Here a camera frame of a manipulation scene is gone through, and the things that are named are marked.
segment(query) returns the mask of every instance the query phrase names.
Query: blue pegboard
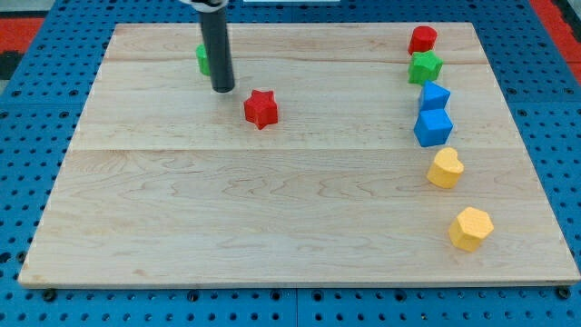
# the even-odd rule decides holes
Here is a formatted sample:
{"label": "blue pegboard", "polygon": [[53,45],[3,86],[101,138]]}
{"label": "blue pegboard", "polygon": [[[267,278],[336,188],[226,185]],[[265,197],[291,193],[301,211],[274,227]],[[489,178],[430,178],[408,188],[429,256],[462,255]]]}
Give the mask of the blue pegboard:
{"label": "blue pegboard", "polygon": [[[472,22],[577,263],[581,89],[526,0],[247,6],[231,22]],[[16,282],[116,23],[177,0],[57,0],[0,98],[0,325],[579,325],[581,288],[29,291]]]}

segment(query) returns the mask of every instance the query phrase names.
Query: toy block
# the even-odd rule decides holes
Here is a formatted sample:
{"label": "toy block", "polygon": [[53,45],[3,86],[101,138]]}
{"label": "toy block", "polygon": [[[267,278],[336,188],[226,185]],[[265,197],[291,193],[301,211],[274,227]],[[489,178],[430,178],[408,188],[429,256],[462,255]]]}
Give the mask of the toy block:
{"label": "toy block", "polygon": [[444,144],[452,131],[452,121],[444,109],[419,112],[414,134],[422,147]]}
{"label": "toy block", "polygon": [[437,80],[443,64],[444,61],[437,57],[432,50],[413,53],[408,68],[408,82],[423,85],[428,80]]}
{"label": "toy block", "polygon": [[206,47],[204,45],[198,45],[196,48],[196,57],[198,57],[200,73],[210,76],[210,64],[208,64],[208,55],[206,54]]}
{"label": "toy block", "polygon": [[494,231],[487,212],[467,207],[450,225],[450,241],[459,249],[474,252],[482,241]]}
{"label": "toy block", "polygon": [[426,52],[434,48],[438,32],[429,26],[418,26],[411,34],[408,53]]}
{"label": "toy block", "polygon": [[445,108],[450,91],[431,81],[426,81],[418,99],[420,111]]}
{"label": "toy block", "polygon": [[244,101],[246,120],[255,123],[259,130],[267,124],[279,122],[278,105],[274,102],[274,92],[252,90],[251,97]]}
{"label": "toy block", "polygon": [[441,188],[453,188],[464,173],[464,164],[458,159],[458,152],[451,147],[443,148],[434,157],[426,177]]}

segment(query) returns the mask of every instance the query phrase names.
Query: blue cube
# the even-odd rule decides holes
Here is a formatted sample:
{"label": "blue cube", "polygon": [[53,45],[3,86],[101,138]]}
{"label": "blue cube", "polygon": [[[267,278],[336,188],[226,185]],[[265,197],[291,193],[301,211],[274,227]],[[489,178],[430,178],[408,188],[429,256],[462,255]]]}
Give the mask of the blue cube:
{"label": "blue cube", "polygon": [[441,109],[446,107],[450,97],[450,91],[435,84],[426,81],[419,94],[418,106],[420,111]]}
{"label": "blue cube", "polygon": [[414,134],[422,147],[445,144],[453,126],[443,108],[426,110],[419,112]]}

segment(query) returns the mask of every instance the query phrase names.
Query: green block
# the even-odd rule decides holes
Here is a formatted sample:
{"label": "green block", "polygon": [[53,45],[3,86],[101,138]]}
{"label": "green block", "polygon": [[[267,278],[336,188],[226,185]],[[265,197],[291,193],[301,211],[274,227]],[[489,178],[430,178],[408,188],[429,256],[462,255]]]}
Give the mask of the green block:
{"label": "green block", "polygon": [[444,61],[437,57],[432,50],[424,53],[413,53],[408,68],[408,82],[423,85],[427,80],[437,80],[443,64]]}
{"label": "green block", "polygon": [[208,55],[206,54],[206,47],[198,45],[196,48],[196,56],[198,57],[198,66],[200,73],[210,76],[210,65],[208,64]]}

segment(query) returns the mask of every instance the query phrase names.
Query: yellow block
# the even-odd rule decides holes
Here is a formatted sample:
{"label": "yellow block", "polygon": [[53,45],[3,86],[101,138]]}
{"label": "yellow block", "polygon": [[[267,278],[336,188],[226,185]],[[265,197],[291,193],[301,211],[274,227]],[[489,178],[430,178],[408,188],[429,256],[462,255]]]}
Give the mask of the yellow block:
{"label": "yellow block", "polygon": [[494,225],[487,212],[467,207],[450,225],[448,234],[454,246],[474,252],[492,231]]}
{"label": "yellow block", "polygon": [[429,167],[428,180],[442,188],[453,188],[464,173],[464,164],[458,160],[456,149],[447,147],[436,154]]}

